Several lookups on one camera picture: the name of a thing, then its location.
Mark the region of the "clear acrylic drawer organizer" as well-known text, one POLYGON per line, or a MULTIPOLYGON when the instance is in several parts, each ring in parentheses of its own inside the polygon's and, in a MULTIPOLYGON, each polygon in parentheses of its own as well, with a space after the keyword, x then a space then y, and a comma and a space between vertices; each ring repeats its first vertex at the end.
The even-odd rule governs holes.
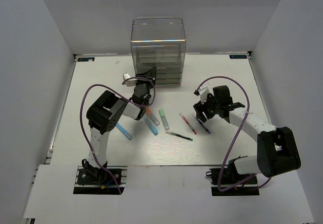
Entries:
POLYGON ((183 19, 170 16, 134 19, 131 54, 135 74, 156 68, 157 85, 181 85, 186 55, 183 19))

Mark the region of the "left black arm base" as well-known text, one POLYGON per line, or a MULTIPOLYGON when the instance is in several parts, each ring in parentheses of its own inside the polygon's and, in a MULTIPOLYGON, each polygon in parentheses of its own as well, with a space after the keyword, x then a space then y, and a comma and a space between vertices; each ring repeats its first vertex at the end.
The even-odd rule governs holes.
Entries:
POLYGON ((82 165, 78 167, 74 194, 83 195, 120 195, 123 193, 126 180, 126 166, 107 166, 109 172, 97 167, 93 167, 86 159, 82 160, 82 165))

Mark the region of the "blue gel pen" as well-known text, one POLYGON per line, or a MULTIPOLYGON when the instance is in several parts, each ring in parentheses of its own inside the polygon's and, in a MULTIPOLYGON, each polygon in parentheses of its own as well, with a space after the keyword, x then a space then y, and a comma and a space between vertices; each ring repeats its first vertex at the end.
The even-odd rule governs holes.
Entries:
POLYGON ((204 125, 204 123, 200 119, 198 119, 193 113, 191 113, 191 115, 196 121, 198 121, 198 123, 206 130, 208 134, 211 133, 210 130, 204 125))

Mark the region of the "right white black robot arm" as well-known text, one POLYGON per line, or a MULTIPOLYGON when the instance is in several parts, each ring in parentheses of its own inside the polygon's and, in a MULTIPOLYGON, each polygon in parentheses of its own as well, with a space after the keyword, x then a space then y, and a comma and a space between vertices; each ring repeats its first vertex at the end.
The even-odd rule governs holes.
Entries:
POLYGON ((252 174, 270 178, 301 167, 301 160, 292 130, 264 122, 240 102, 233 102, 228 86, 218 86, 210 92, 202 86, 195 90, 200 97, 193 108, 196 116, 206 122, 218 115, 229 124, 238 127, 256 143, 256 155, 240 156, 229 161, 224 170, 228 178, 239 183, 252 174))

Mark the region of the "red gel pen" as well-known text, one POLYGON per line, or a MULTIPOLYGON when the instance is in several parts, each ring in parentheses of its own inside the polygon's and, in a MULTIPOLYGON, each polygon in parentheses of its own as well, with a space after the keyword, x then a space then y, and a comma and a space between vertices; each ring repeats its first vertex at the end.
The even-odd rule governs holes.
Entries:
POLYGON ((188 125, 190 130, 196 135, 197 134, 196 130, 192 127, 192 125, 189 123, 189 121, 186 119, 186 117, 181 112, 179 112, 179 116, 188 125))

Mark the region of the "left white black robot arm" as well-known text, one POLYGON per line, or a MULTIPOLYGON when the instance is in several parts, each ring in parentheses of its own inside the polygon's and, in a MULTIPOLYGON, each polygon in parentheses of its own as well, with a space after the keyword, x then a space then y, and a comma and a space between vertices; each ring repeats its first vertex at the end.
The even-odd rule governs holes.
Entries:
POLYGON ((90 127, 90 152, 85 167, 91 169, 89 177, 95 183, 106 179, 106 149, 110 132, 116 127, 121 116, 136 121, 146 113, 146 108, 154 102, 156 67, 131 77, 123 75, 123 85, 133 87, 133 94, 125 98, 112 89, 106 90, 88 109, 86 118, 90 127))

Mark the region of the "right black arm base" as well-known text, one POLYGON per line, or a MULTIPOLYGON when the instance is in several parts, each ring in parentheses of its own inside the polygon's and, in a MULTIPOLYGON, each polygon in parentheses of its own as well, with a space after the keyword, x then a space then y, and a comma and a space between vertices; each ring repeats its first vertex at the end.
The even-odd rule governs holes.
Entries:
MULTIPOLYGON (((211 194, 217 197, 229 197, 229 196, 258 196, 258 181, 257 177, 254 176, 247 181, 242 182, 239 185, 231 188, 230 190, 221 192, 218 189, 218 178, 220 176, 220 167, 210 168, 206 171, 205 176, 210 179, 211 194)), ((224 168, 223 175, 221 178, 221 189, 225 189, 236 183, 244 180, 248 175, 242 175, 240 177, 233 178, 230 175, 230 171, 227 167, 224 168)))

